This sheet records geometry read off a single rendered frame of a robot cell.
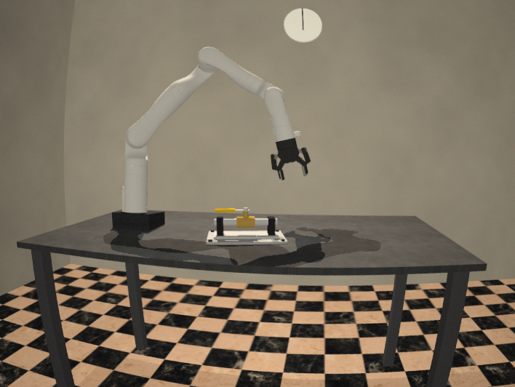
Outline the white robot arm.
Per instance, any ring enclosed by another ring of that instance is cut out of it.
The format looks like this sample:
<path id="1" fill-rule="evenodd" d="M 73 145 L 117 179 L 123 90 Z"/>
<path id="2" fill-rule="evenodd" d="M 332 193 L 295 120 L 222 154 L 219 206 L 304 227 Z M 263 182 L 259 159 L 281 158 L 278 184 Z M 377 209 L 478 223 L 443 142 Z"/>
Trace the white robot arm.
<path id="1" fill-rule="evenodd" d="M 198 62 L 199 65 L 190 75 L 173 82 L 151 109 L 127 131 L 122 212 L 147 212 L 148 141 L 159 126 L 219 69 L 241 88 L 264 99 L 276 142 L 301 136 L 300 131 L 293 131 L 284 107 L 285 94 L 281 89 L 246 71 L 213 47 L 201 49 Z"/>

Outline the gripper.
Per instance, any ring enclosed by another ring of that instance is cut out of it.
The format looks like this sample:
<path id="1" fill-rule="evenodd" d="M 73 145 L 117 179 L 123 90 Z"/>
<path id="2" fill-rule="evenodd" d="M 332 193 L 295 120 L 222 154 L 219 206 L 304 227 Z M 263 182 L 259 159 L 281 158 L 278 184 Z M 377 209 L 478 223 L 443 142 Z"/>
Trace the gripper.
<path id="1" fill-rule="evenodd" d="M 276 142 L 276 147 L 278 150 L 278 154 L 274 154 L 274 153 L 271 154 L 271 166 L 272 166 L 272 169 L 278 171 L 279 178 L 281 180 L 284 180 L 284 173 L 283 173 L 282 167 L 284 166 L 285 163 L 287 164 L 290 162 L 297 161 L 301 165 L 303 165 L 302 168 L 303 168 L 304 176 L 306 176 L 308 174 L 307 164 L 309 162 L 311 162 L 311 160 L 309 158 L 306 147 L 298 149 L 295 138 L 278 141 L 278 142 Z M 280 150 L 282 150 L 282 151 L 280 151 Z M 305 161 L 298 156 L 300 152 L 303 154 Z M 276 164 L 277 157 L 279 157 L 281 159 L 279 162 L 279 166 L 277 166 L 277 164 Z"/>

